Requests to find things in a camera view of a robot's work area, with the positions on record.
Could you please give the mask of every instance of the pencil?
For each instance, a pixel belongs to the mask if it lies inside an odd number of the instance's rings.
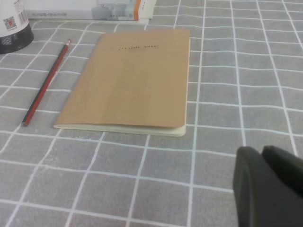
[[[58,55],[56,61],[54,62],[53,66],[51,67],[51,70],[49,71],[48,75],[46,76],[40,90],[38,91],[35,99],[33,100],[30,108],[28,109],[23,121],[22,121],[22,126],[26,127],[29,125],[37,107],[39,106],[46,89],[48,88],[49,84],[51,83],[56,71],[58,70],[63,57],[65,56],[66,52],[68,51],[69,45],[71,44],[71,40],[69,39],[67,43],[63,46],[63,48],[60,51],[60,54]]]

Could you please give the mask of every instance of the orange stripe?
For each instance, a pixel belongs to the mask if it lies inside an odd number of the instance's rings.
[[[137,0],[136,5],[134,6],[134,20],[139,20],[139,7],[141,0]]]

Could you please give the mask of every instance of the label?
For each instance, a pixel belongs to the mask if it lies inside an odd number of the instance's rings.
[[[0,0],[0,37],[15,34],[27,25],[22,0]]]

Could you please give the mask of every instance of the notebook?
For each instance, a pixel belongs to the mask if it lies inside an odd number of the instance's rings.
[[[190,32],[105,34],[54,127],[182,136]]]

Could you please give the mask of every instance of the qr code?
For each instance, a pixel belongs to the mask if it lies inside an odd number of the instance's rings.
[[[3,20],[8,31],[17,27],[14,17],[9,17]]]

